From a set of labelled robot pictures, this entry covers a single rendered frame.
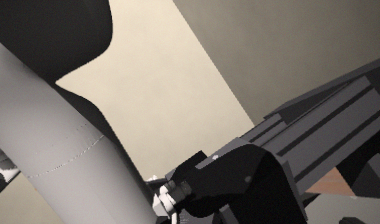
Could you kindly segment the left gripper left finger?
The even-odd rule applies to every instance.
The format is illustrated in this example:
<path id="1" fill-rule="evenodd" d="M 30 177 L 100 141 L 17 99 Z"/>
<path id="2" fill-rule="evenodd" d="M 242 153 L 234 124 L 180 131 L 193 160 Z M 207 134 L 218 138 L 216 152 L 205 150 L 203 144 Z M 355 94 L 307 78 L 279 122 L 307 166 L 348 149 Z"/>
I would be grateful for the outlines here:
<path id="1" fill-rule="evenodd" d="M 168 216 L 158 216 L 155 224 L 172 224 L 172 219 L 168 219 Z"/>

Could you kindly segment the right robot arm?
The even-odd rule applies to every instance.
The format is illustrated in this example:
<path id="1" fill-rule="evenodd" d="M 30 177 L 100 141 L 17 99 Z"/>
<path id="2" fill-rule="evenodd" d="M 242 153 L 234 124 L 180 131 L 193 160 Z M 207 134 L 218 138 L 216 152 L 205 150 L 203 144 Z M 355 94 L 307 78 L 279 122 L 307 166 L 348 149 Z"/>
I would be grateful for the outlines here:
<path id="1" fill-rule="evenodd" d="M 0 149 L 0 193 L 21 173 L 17 166 Z"/>

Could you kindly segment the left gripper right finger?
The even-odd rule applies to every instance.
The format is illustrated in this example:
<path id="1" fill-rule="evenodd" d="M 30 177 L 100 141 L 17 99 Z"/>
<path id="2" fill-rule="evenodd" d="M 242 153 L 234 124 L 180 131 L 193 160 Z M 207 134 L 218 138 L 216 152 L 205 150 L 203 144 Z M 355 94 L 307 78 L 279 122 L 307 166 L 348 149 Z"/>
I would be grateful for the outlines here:
<path id="1" fill-rule="evenodd" d="M 356 217 L 343 217 L 339 224 L 366 224 Z"/>

